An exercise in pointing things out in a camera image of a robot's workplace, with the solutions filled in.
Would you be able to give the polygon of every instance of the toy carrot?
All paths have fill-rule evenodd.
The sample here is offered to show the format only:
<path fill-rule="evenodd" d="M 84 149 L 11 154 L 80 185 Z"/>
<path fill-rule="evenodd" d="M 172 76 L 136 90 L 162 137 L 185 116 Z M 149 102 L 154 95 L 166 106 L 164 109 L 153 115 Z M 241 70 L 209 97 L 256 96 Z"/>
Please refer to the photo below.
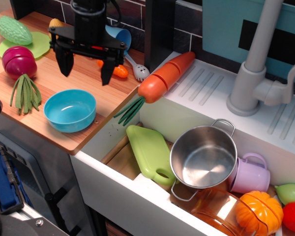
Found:
<path fill-rule="evenodd" d="M 118 124 L 123 121 L 123 126 L 128 124 L 145 102 L 153 103 L 159 100 L 187 71 L 195 57 L 194 52 L 181 54 L 143 80 L 138 88 L 139 98 L 114 116 L 116 118 L 125 112 Z"/>
<path fill-rule="evenodd" d="M 97 60 L 97 65 L 102 68 L 103 65 L 104 65 L 104 62 L 102 60 Z M 117 75 L 121 78 L 127 78 L 129 73 L 128 73 L 128 70 L 126 69 L 126 67 L 124 67 L 123 65 L 119 65 L 119 66 L 116 66 L 114 68 L 114 71 L 113 71 L 113 74 L 114 75 Z"/>

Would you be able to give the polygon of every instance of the green pear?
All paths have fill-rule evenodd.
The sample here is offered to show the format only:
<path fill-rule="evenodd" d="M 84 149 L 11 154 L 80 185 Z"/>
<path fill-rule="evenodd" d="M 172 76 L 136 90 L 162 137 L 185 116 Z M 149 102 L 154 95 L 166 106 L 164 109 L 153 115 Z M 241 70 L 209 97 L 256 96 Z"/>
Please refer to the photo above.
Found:
<path fill-rule="evenodd" d="M 295 202 L 295 183 L 287 183 L 280 186 L 275 186 L 275 189 L 280 201 L 284 205 Z"/>

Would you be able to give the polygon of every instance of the screw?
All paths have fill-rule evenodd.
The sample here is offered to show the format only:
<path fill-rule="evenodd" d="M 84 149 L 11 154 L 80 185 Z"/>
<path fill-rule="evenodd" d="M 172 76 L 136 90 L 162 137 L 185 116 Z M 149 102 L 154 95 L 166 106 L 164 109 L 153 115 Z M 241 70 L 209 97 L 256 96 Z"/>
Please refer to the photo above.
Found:
<path fill-rule="evenodd" d="M 41 227 L 44 224 L 43 220 L 36 220 L 36 226 Z"/>

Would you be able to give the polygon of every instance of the blue cup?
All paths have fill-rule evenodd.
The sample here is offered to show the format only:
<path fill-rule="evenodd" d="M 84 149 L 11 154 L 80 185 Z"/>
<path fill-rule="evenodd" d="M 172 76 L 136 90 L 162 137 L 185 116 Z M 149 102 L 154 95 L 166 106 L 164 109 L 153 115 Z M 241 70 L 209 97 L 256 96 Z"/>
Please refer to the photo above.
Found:
<path fill-rule="evenodd" d="M 121 42 L 124 42 L 128 46 L 127 50 L 125 50 L 124 52 L 124 54 L 126 55 L 131 45 L 130 31 L 127 29 L 121 29 L 118 27 L 111 27 L 107 25 L 106 31 L 110 36 L 114 37 L 115 39 L 118 39 Z"/>

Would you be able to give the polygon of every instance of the orange pumpkin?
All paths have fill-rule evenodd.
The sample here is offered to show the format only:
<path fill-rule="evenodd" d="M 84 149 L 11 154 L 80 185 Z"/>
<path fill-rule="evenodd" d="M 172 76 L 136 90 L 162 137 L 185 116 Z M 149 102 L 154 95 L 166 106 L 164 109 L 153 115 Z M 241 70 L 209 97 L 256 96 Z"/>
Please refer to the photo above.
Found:
<path fill-rule="evenodd" d="M 247 211 L 244 204 L 238 204 L 236 208 L 237 222 L 240 226 L 245 227 L 248 233 L 257 230 L 257 235 L 267 236 L 280 228 L 283 209 L 275 198 L 265 192 L 252 191 L 244 194 L 240 199 L 252 209 L 260 220 L 258 221 L 252 212 Z"/>

